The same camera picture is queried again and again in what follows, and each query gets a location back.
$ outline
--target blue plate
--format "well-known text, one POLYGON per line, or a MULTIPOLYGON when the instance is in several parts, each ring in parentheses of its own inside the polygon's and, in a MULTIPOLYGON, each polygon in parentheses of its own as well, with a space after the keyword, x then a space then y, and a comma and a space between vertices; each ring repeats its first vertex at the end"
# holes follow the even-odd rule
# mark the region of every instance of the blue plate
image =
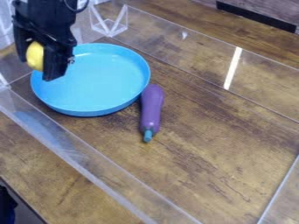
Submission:
POLYGON ((109 44, 73 48, 76 62, 64 76, 42 80, 32 72, 32 91, 56 111, 70 116, 102 116, 126 107, 150 78, 144 58, 129 49, 109 44))

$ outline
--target wooden surface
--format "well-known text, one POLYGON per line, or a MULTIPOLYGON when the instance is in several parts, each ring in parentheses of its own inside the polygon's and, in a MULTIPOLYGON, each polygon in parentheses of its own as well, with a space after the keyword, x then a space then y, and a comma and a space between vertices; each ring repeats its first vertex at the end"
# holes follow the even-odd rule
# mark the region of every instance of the wooden surface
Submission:
MULTIPOLYGON (((195 3, 170 2, 132 4, 297 65, 295 36, 195 3), (247 35, 240 38, 244 27, 247 35), (273 37, 280 45, 271 43, 273 37), (269 46, 280 52, 272 54, 269 46)), ((297 153, 297 123, 145 58, 152 83, 164 87, 166 95, 162 129, 150 144, 141 143, 136 129, 137 104, 113 115, 81 120, 44 107, 26 78, 13 84, 13 90, 203 223, 256 223, 297 153)), ((13 122, 0 117, 0 175, 41 217, 49 223, 140 222, 13 122)))
MULTIPOLYGON (((200 4, 216 7, 213 0, 193 0, 200 4)), ((299 25, 299 3, 296 0, 220 0, 220 2, 276 18, 292 25, 299 25)))

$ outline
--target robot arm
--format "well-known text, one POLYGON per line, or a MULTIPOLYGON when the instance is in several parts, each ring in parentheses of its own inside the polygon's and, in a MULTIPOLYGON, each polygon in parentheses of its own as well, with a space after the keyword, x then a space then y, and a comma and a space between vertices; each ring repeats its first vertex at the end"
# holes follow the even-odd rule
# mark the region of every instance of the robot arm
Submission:
POLYGON ((65 74, 73 61, 72 48, 77 41, 70 33, 78 0, 13 0, 13 38, 20 61, 25 62, 32 42, 42 46, 42 79, 50 81, 65 74))

